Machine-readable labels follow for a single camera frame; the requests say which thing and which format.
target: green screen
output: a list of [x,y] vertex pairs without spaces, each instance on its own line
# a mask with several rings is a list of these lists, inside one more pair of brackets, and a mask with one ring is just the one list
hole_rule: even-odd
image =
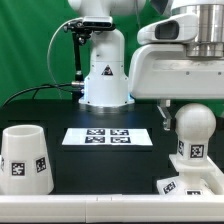
[[[0,85],[2,104],[12,94],[23,89],[51,83],[47,68],[47,50],[57,28],[64,22],[78,17],[67,0],[1,0],[0,1]],[[141,26],[161,20],[149,2],[140,13]],[[130,60],[137,43],[138,23],[136,15],[117,16],[114,21],[125,36],[125,72],[128,75]],[[89,43],[81,48],[82,68],[89,72]],[[52,46],[51,68],[57,83],[70,83],[74,79],[74,54],[71,33],[63,30]],[[17,99],[32,98],[33,93]],[[70,93],[62,93],[63,99],[71,99]],[[56,90],[42,90],[36,99],[58,99]],[[216,112],[222,112],[222,102],[207,104]]]

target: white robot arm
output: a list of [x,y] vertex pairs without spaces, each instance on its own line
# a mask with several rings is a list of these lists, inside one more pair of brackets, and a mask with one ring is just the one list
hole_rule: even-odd
[[[80,16],[96,17],[134,14],[136,4],[133,0],[68,0],[68,2]],[[139,8],[145,4],[145,0],[136,2]]]
[[155,8],[155,10],[161,15],[170,17],[171,6],[174,0],[151,0],[150,3]]
[[93,31],[88,33],[91,35],[90,73],[84,81],[84,96],[79,100],[82,108],[101,112],[134,103],[124,73],[124,37],[115,29],[111,16],[135,14],[136,9],[144,7],[145,1],[68,0],[72,9],[83,17],[79,27],[84,32],[86,28]]

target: white cylinder object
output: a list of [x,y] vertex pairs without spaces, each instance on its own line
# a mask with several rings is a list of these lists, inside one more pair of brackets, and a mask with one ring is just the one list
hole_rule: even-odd
[[53,190],[43,128],[19,125],[2,138],[0,190],[5,195],[41,195]]

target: white sphere object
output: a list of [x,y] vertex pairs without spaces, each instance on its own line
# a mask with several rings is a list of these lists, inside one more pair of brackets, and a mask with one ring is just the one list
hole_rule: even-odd
[[179,138],[200,142],[208,140],[215,131],[216,119],[213,112],[201,104],[188,104],[176,114],[176,133]]

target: warning label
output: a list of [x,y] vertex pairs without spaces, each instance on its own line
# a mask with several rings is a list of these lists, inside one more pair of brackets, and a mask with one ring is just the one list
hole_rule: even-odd
[[109,65],[107,65],[107,67],[104,69],[102,75],[105,75],[105,76],[112,76],[113,75],[113,72],[111,71],[111,68]]

